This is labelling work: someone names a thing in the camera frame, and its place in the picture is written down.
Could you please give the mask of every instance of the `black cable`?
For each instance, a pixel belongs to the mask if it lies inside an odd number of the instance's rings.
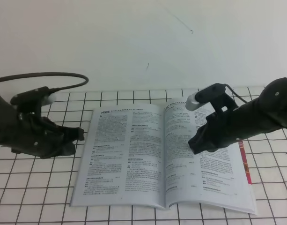
[[[51,94],[55,93],[56,91],[59,91],[59,90],[66,90],[66,89],[70,89],[70,88],[80,87],[80,86],[83,86],[89,82],[88,77],[81,75],[81,74],[62,73],[62,72],[45,72],[45,73],[18,74],[18,75],[0,77],[0,83],[5,82],[5,81],[12,81],[12,80],[16,80],[16,79],[42,77],[42,76],[69,76],[69,77],[78,77],[78,78],[82,78],[85,80],[79,84],[74,84],[74,85],[70,85],[70,86],[66,86],[66,87],[62,87],[62,88],[52,88],[52,89],[50,89]]]
[[[234,90],[228,85],[228,84],[224,84],[225,87],[229,88],[229,90],[237,97],[239,98],[241,101],[243,101],[244,103],[247,103],[247,101],[245,101],[243,98],[241,98],[236,92],[234,92]]]

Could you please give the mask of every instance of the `white grid mat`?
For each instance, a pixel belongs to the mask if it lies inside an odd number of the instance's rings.
[[[262,87],[235,88],[245,100]],[[92,109],[133,103],[165,104],[197,90],[151,90],[58,93],[57,102],[43,107],[59,125],[86,132]],[[84,141],[70,157],[38,159],[0,147],[0,224],[44,225],[287,225],[287,130],[244,141],[258,215],[203,204],[177,204],[171,210],[137,206],[69,207]]]

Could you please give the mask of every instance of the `robotic arm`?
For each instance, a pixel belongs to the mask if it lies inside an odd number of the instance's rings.
[[[214,152],[261,133],[287,129],[287,78],[273,81],[258,98],[240,107],[225,93],[226,86],[216,83],[187,99],[189,111],[208,102],[215,109],[188,142],[194,154],[205,150]]]
[[[84,130],[58,126],[47,117],[41,117],[41,106],[50,104],[56,91],[85,85],[88,78],[71,73],[34,73],[1,77],[0,82],[39,76],[73,76],[85,81],[63,88],[30,90],[15,95],[11,104],[0,96],[0,145],[10,147],[13,153],[40,158],[72,155],[75,153],[73,141],[84,140]]]

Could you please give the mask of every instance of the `open book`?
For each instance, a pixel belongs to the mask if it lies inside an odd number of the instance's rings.
[[[95,109],[71,206],[199,202],[255,214],[244,149],[194,155],[188,141],[214,109],[190,112],[185,102]]]

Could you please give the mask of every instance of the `black grid line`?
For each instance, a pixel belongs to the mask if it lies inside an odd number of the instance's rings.
[[[65,111],[51,111],[51,106],[50,106],[50,108],[49,108],[49,110],[48,111],[45,111],[44,113],[45,114],[47,114],[47,116],[49,115],[49,113],[51,113],[51,112],[60,112],[60,113],[64,113],[64,118],[63,118],[63,121],[55,121],[55,122],[57,122],[57,123],[64,123],[64,122],[75,122],[75,123],[80,123],[80,126],[82,125],[82,122],[86,122],[86,123],[89,123],[90,121],[88,120],[88,119],[85,119],[85,120],[83,120],[84,118],[83,118],[83,113],[84,112],[91,112],[92,110],[89,110],[89,109],[85,109],[85,104],[86,104],[86,102],[97,102],[97,101],[99,101],[100,102],[100,107],[101,107],[101,105],[102,105],[102,101],[116,101],[116,105],[118,105],[119,104],[119,101],[120,100],[132,100],[133,101],[133,103],[135,103],[135,100],[137,100],[136,98],[135,98],[135,91],[133,91],[133,94],[132,95],[130,95],[130,97],[127,97],[127,98],[124,98],[124,99],[119,99],[118,98],[118,92],[116,92],[116,99],[102,99],[102,95],[103,95],[103,92],[100,92],[100,94],[101,94],[101,97],[100,97],[100,100],[86,100],[86,94],[87,94],[87,92],[85,93],[85,96],[84,96],[84,98],[82,99],[82,100],[70,100],[70,94],[68,94],[68,99],[67,100],[65,100],[65,101],[57,101],[57,102],[67,102],[67,105],[66,105],[66,110]],[[151,97],[151,91],[149,91],[149,98],[146,98],[146,99],[144,99],[144,98],[140,98],[140,99],[138,99],[138,100],[149,100],[149,102],[151,103],[151,100],[166,100],[166,102],[170,99],[170,98],[167,98],[167,95],[168,93],[167,93],[167,90],[165,90],[165,98],[152,98]],[[250,97],[251,99],[252,99],[252,97],[254,98],[254,97],[257,97],[257,95],[244,95],[244,96],[241,96],[241,97]],[[78,109],[78,110],[73,110],[73,108],[72,108],[72,105],[70,106],[70,108],[68,109],[68,103],[69,102],[82,102],[82,105],[83,105],[83,109],[82,110],[80,110],[80,109]],[[65,117],[66,117],[66,112],[81,112],[81,119],[80,120],[70,120],[70,121],[66,121],[66,119],[65,119]],[[284,177],[283,177],[283,174],[282,174],[282,172],[281,172],[281,168],[287,168],[287,165],[286,166],[281,166],[281,165],[279,165],[279,162],[277,161],[277,154],[285,154],[286,152],[287,152],[287,149],[284,149],[283,151],[273,151],[273,149],[272,149],[272,144],[270,143],[270,142],[272,142],[272,141],[286,141],[287,142],[287,134],[285,133],[285,131],[284,130],[282,130],[282,132],[283,132],[283,134],[284,134],[284,138],[281,138],[281,139],[274,139],[274,137],[271,137],[271,138],[269,138],[267,135],[265,135],[265,139],[256,139],[256,140],[253,140],[253,139],[247,139],[247,140],[244,140],[244,145],[249,145],[249,147],[250,147],[250,153],[246,153],[246,155],[252,155],[253,156],[253,160],[254,160],[254,162],[255,162],[255,164],[256,164],[256,167],[249,167],[250,169],[257,169],[257,172],[258,172],[258,174],[259,174],[259,177],[260,177],[260,181],[261,182],[253,182],[253,184],[262,184],[262,186],[263,186],[263,189],[264,189],[264,192],[265,192],[265,196],[266,196],[266,198],[258,198],[258,199],[256,199],[257,201],[268,201],[268,204],[269,204],[269,208],[270,208],[270,211],[271,211],[271,213],[272,213],[272,217],[271,216],[269,216],[269,217],[255,217],[255,218],[253,218],[253,217],[251,217],[250,216],[250,214],[248,214],[249,216],[248,216],[248,218],[246,218],[246,217],[243,217],[243,218],[228,218],[227,217],[227,211],[225,210],[225,208],[223,209],[224,210],[224,217],[225,218],[203,218],[203,211],[202,211],[202,205],[201,204],[199,204],[199,208],[200,208],[200,213],[201,213],[201,219],[200,218],[197,218],[197,219],[185,219],[185,218],[180,218],[180,210],[182,210],[180,207],[179,207],[179,204],[177,204],[176,205],[176,207],[177,207],[177,219],[157,219],[157,216],[156,216],[156,209],[154,208],[154,219],[134,219],[134,217],[133,217],[133,206],[132,206],[132,208],[130,209],[131,210],[131,218],[130,219],[125,219],[125,220],[115,220],[114,218],[112,218],[112,219],[110,219],[110,210],[111,210],[111,206],[109,206],[109,209],[108,209],[108,219],[107,220],[87,220],[87,213],[89,212],[88,211],[88,207],[86,207],[86,214],[85,214],[85,218],[81,218],[81,220],[75,220],[75,221],[64,221],[64,216],[65,216],[65,210],[66,210],[66,207],[69,207],[69,203],[68,203],[68,194],[69,194],[69,189],[70,188],[73,188],[74,187],[74,185],[70,185],[70,183],[71,183],[71,180],[72,180],[72,174],[73,173],[76,173],[77,172],[77,169],[76,170],[73,170],[73,167],[74,167],[74,164],[75,164],[75,160],[78,158],[78,159],[80,159],[81,157],[76,157],[76,155],[74,154],[73,155],[73,157],[61,157],[61,159],[72,159],[72,161],[73,161],[73,164],[72,164],[72,167],[71,167],[71,170],[68,170],[68,171],[57,171],[56,173],[70,173],[70,176],[69,176],[69,183],[68,183],[68,185],[67,186],[64,186],[64,187],[49,187],[49,183],[50,183],[50,179],[51,179],[51,175],[52,175],[52,173],[54,173],[54,171],[53,171],[53,167],[54,167],[54,162],[55,162],[55,158],[53,159],[53,163],[52,163],[52,167],[51,167],[51,171],[50,172],[33,172],[32,170],[33,170],[33,166],[34,166],[34,162],[35,162],[35,159],[38,159],[38,157],[30,157],[30,158],[17,158],[17,155],[15,156],[15,158],[0,158],[0,160],[12,160],[13,161],[13,163],[12,163],[12,167],[11,167],[11,170],[10,170],[10,172],[0,172],[0,174],[4,174],[4,175],[7,175],[8,174],[8,178],[7,178],[7,182],[6,182],[6,185],[5,185],[5,187],[1,187],[0,188],[0,190],[2,190],[2,196],[0,197],[0,206],[19,206],[19,212],[18,212],[18,214],[17,214],[17,216],[16,216],[16,221],[14,222],[0,222],[0,224],[13,224],[13,223],[15,223],[15,224],[28,224],[28,223],[37,223],[37,224],[39,224],[39,223],[61,223],[61,224],[63,224],[63,223],[74,223],[74,222],[82,222],[82,223],[84,223],[84,224],[86,224],[87,222],[108,222],[108,224],[110,223],[110,222],[123,222],[123,221],[127,221],[127,222],[130,222],[131,224],[133,224],[133,221],[154,221],[155,222],[155,224],[157,224],[157,221],[178,221],[178,223],[179,224],[181,224],[181,221],[185,221],[185,220],[187,220],[187,221],[190,221],[190,220],[192,220],[192,221],[201,221],[203,224],[204,224],[204,221],[207,221],[207,220],[225,220],[226,221],[226,223],[228,224],[228,221],[231,221],[231,220],[240,220],[240,219],[249,219],[250,220],[250,223],[252,224],[252,220],[257,220],[257,219],[273,219],[274,220],[274,222],[275,222],[275,224],[277,223],[276,222],[276,220],[275,219],[277,219],[277,218],[287,218],[287,217],[276,217],[275,216],[275,214],[273,213],[273,211],[272,211],[272,207],[271,207],[271,205],[270,205],[270,201],[272,201],[272,200],[286,200],[287,201],[287,198],[268,198],[268,194],[267,194],[267,192],[266,192],[266,190],[265,190],[265,187],[264,187],[264,184],[274,184],[274,183],[284,183],[284,185],[285,185],[285,187],[286,187],[286,189],[287,189],[287,181],[285,181],[284,180]],[[254,148],[254,147],[252,147],[251,146],[251,142],[258,142],[258,141],[268,141],[268,143],[269,143],[269,145],[270,145],[270,149],[271,149],[271,152],[254,152],[254,149],[252,149],[252,148]],[[80,146],[80,145],[84,145],[84,142],[77,142],[76,143],[76,147],[77,146]],[[276,161],[276,166],[268,166],[268,167],[266,167],[266,166],[258,166],[257,165],[257,162],[256,162],[256,159],[255,159],[255,156],[256,155],[259,155],[259,154],[272,154],[273,155],[273,157],[274,157],[274,160]],[[18,160],[33,160],[33,162],[32,162],[32,167],[31,167],[31,170],[30,170],[30,172],[15,172],[15,169],[14,169],[14,166],[15,166],[15,162],[17,162]],[[259,169],[261,169],[261,170],[264,170],[264,169],[267,169],[267,168],[278,168],[278,170],[279,170],[279,172],[280,172],[280,174],[281,174],[281,177],[282,177],[282,181],[267,181],[267,182],[263,182],[263,180],[262,180],[262,177],[261,177],[261,173],[260,173],[260,170]],[[29,179],[30,179],[30,176],[31,176],[31,174],[35,174],[35,173],[49,173],[49,179],[48,179],[48,184],[47,184],[47,186],[46,187],[28,187],[28,183],[29,183]],[[23,187],[7,187],[7,184],[8,184],[8,182],[9,182],[9,179],[10,179],[10,176],[12,175],[12,174],[28,174],[29,176],[28,176],[28,180],[27,180],[27,184],[26,184],[26,187],[25,188],[23,188]],[[49,188],[67,188],[67,191],[66,191],[66,198],[65,198],[65,202],[58,202],[58,203],[46,203],[45,202],[45,198],[46,198],[46,195],[47,195],[47,191],[48,191],[48,189]],[[8,189],[24,189],[24,192],[23,192],[23,195],[22,195],[22,200],[21,200],[21,203],[17,203],[17,204],[5,204],[5,203],[2,203],[2,198],[3,198],[3,195],[4,195],[4,193],[5,193],[5,191],[6,190],[8,190]],[[29,204],[29,203],[23,203],[23,200],[24,200],[24,198],[25,198],[25,195],[26,195],[26,191],[28,190],[28,189],[46,189],[45,190],[45,195],[44,195],[44,202],[42,202],[42,203],[33,203],[33,204]],[[19,216],[20,216],[20,211],[21,211],[21,208],[22,208],[22,206],[25,206],[25,205],[28,205],[28,206],[30,206],[30,205],[40,205],[40,206],[42,206],[41,207],[41,212],[40,212],[40,217],[39,217],[39,219],[38,219],[38,221],[32,221],[32,222],[21,222],[21,219],[19,218]],[[57,220],[57,221],[40,221],[41,220],[41,217],[42,217],[42,213],[43,213],[43,209],[44,209],[44,206],[48,206],[48,205],[63,205],[63,214],[62,214],[62,219],[61,218],[59,218],[59,220]]]
[[[83,118],[83,113],[84,113],[84,107],[85,107],[85,99],[86,99],[86,92],[85,92],[85,95],[84,95],[84,102],[83,102],[83,110],[82,110],[82,114],[81,114],[81,120],[80,120],[80,127],[82,125],[82,118]],[[74,169],[74,161],[75,161],[75,156],[76,156],[76,151],[77,151],[77,145],[75,145],[75,151],[74,151],[74,158],[73,158],[73,163],[72,163],[72,169],[70,171],[70,176],[69,176],[69,182],[68,182],[68,185],[70,184],[71,182],[71,179],[72,179],[72,174],[73,174],[73,169]],[[63,215],[62,215],[62,222],[61,222],[61,225],[63,224],[63,220],[64,220],[64,216],[65,216],[65,210],[66,210],[66,203],[67,203],[67,198],[68,198],[68,193],[69,193],[69,188],[67,188],[67,192],[66,192],[66,198],[65,198],[65,205],[64,205],[64,209],[63,209]]]
[[[248,144],[249,144],[249,146],[250,146],[250,151],[252,152],[252,147],[251,147],[251,144],[250,144],[250,141],[249,141],[249,140],[248,140]],[[256,164],[256,167],[257,167],[258,165],[257,165],[257,162],[256,162],[256,158],[255,158],[255,156],[254,156],[253,154],[252,154],[252,156],[253,156],[253,159],[254,159],[255,164]],[[260,173],[259,168],[257,168],[257,171],[258,171],[258,173],[259,173],[260,180],[261,180],[261,183],[262,183],[262,186],[263,186],[263,189],[264,189],[264,192],[265,192],[266,198],[267,198],[267,200],[268,200],[269,208],[270,208],[270,211],[271,211],[271,214],[272,214],[272,217],[273,217],[274,223],[275,223],[275,225],[277,225],[277,224],[276,224],[275,217],[274,217],[274,214],[273,214],[273,210],[272,210],[272,207],[271,207],[271,204],[270,204],[270,201],[269,201],[269,198],[268,198],[268,195],[267,195],[266,189],[265,189],[265,185],[263,184],[263,179],[262,179],[262,177],[261,177],[261,173]]]
[[[69,98],[70,98],[70,93],[68,94],[66,110],[67,110],[67,107],[68,107]],[[63,118],[62,125],[64,124],[65,116],[66,116],[66,111],[65,111],[65,114],[64,114],[64,118]],[[47,192],[48,192],[48,187],[49,187],[49,184],[50,184],[50,180],[51,180],[51,176],[52,176],[52,171],[53,171],[54,163],[55,163],[55,157],[53,158],[53,163],[52,163],[52,166],[51,166],[51,173],[50,173],[49,180],[48,180],[48,183],[47,183],[47,186],[46,186],[46,191],[45,191],[43,203],[45,202],[45,198],[46,198],[46,195],[47,195]],[[39,223],[41,223],[40,220],[41,220],[41,216],[42,216],[43,210],[44,210],[44,205],[43,205],[42,208],[41,208],[41,212],[40,212],[39,219],[38,219],[38,225],[39,225]]]
[[[275,219],[284,219],[287,217],[275,217]],[[228,218],[228,220],[246,220],[248,218],[246,217],[239,217],[239,218]],[[273,219],[273,217],[255,217],[252,218],[254,220],[261,220],[261,219]],[[201,219],[180,219],[180,221],[202,221]],[[225,218],[204,218],[203,220],[211,221],[211,220],[226,220]],[[140,220],[134,220],[134,221],[154,221],[153,219],[140,219]],[[157,219],[157,221],[178,221],[178,219]],[[85,222],[108,222],[108,220],[73,220],[73,221],[64,221],[64,223],[85,223]],[[115,219],[115,220],[110,220],[110,222],[131,222],[130,219]],[[34,221],[31,222],[17,222],[17,224],[33,224],[37,223]],[[42,221],[40,223],[61,223],[61,221]],[[13,224],[13,222],[0,222],[0,224]]]
[[[13,170],[14,163],[15,163],[15,160],[13,161],[13,164],[12,164],[12,167],[11,167],[11,170],[10,170],[10,173],[9,173],[9,176],[8,176],[8,179],[7,179],[7,182],[6,182],[6,184],[5,184],[5,188],[3,188],[3,193],[2,193],[2,196],[1,196],[1,199],[0,199],[0,204],[1,204],[1,202],[2,202],[2,198],[3,198],[4,193],[5,193],[5,191],[6,191],[6,187],[7,187],[7,185],[8,185],[8,182],[9,182],[9,179],[10,179],[10,176],[11,176],[11,172],[12,172],[12,170]]]

